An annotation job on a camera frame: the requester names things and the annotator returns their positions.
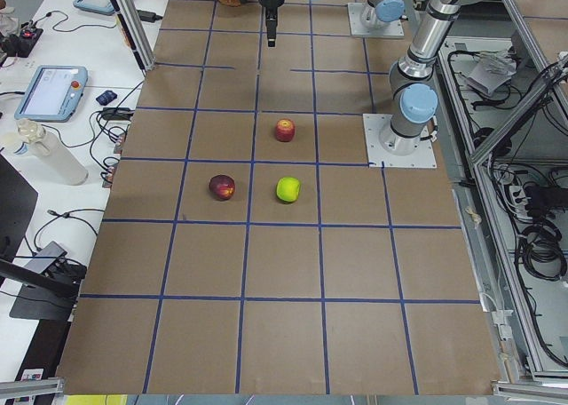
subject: white table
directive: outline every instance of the white table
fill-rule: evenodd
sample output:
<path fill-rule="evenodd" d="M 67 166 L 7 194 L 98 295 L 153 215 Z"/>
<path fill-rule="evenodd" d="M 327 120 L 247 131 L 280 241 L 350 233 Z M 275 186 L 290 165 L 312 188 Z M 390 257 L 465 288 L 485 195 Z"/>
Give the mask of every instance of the white table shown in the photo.
<path fill-rule="evenodd" d="M 69 16 L 69 20 L 60 28 L 69 29 L 81 24 L 96 23 L 113 25 L 114 16 L 103 16 L 80 11 L 73 6 L 74 0 L 44 0 L 37 11 L 36 19 L 47 12 L 61 10 Z M 163 15 L 168 0 L 133 0 L 141 10 Z M 143 80 L 136 61 L 126 46 L 119 28 L 82 28 L 73 33 L 58 33 L 51 29 L 62 16 L 54 13 L 50 18 L 39 22 L 44 29 L 43 35 L 35 49 L 27 59 L 15 60 L 13 66 L 0 69 L 0 92 L 25 91 L 36 68 L 40 65 L 79 65 L 85 66 L 89 72 L 89 81 L 84 95 L 79 102 L 75 114 L 67 123 L 51 123 L 58 128 L 63 139 L 70 145 L 82 143 L 91 137 L 89 116 L 100 110 L 101 106 L 95 98 L 106 89 L 118 94 L 118 103 L 133 87 Z M 144 29 L 150 44 L 154 47 L 160 22 L 144 23 Z M 136 106 L 139 89 L 133 92 L 122 106 Z M 0 97 L 0 110 L 4 116 L 0 119 L 0 134 L 16 131 L 13 113 L 20 102 L 20 96 Z M 113 154 L 114 145 L 102 135 L 93 147 L 94 155 L 102 160 Z M 9 155 L 4 157 L 21 172 L 24 178 L 39 194 L 34 216 L 28 228 L 27 237 L 31 241 L 44 223 L 52 219 L 46 211 L 57 212 L 78 208 L 104 209 L 109 195 L 108 189 L 101 187 L 99 176 L 101 169 L 89 156 L 89 146 L 71 149 L 77 159 L 88 169 L 89 177 L 80 186 L 71 187 L 61 184 L 55 177 L 46 174 L 42 162 L 33 155 Z M 100 226 L 100 212 L 81 213 L 82 218 L 89 220 L 97 229 Z M 40 245 L 49 241 L 59 243 L 70 258 L 88 265 L 95 243 L 95 235 L 82 222 L 61 219 L 45 229 L 39 238 Z M 19 250 L 20 255 L 29 255 L 25 243 Z M 27 259 L 17 259 L 15 264 L 24 265 Z M 17 294 L 20 290 L 18 282 L 6 280 L 0 290 Z M 0 295 L 0 382 L 13 381 L 17 376 L 22 359 L 37 327 L 37 321 L 12 319 L 8 313 L 14 298 Z"/>

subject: blue round cap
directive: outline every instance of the blue round cap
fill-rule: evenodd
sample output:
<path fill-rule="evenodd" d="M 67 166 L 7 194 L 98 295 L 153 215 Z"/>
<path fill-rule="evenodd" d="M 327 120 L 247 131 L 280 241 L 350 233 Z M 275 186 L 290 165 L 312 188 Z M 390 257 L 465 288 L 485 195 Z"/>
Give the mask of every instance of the blue round cap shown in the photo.
<path fill-rule="evenodd" d="M 398 20 L 405 13 L 403 0 L 382 0 L 375 7 L 376 17 L 385 23 Z"/>
<path fill-rule="evenodd" d="M 438 96 L 428 85 L 413 83 L 400 98 L 402 115 L 411 123 L 427 123 L 436 113 Z"/>

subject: red apple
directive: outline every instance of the red apple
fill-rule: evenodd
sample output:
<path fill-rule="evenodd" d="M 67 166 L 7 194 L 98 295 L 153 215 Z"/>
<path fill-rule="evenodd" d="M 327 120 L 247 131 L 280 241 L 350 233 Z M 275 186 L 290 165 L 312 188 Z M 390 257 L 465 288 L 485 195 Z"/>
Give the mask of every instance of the red apple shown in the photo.
<path fill-rule="evenodd" d="M 229 176 L 219 174 L 209 181 L 209 190 L 221 201 L 226 201 L 234 194 L 234 180 Z"/>
<path fill-rule="evenodd" d="M 278 141 L 290 141 L 294 138 L 296 126 L 290 119 L 280 119 L 274 128 L 274 136 Z"/>

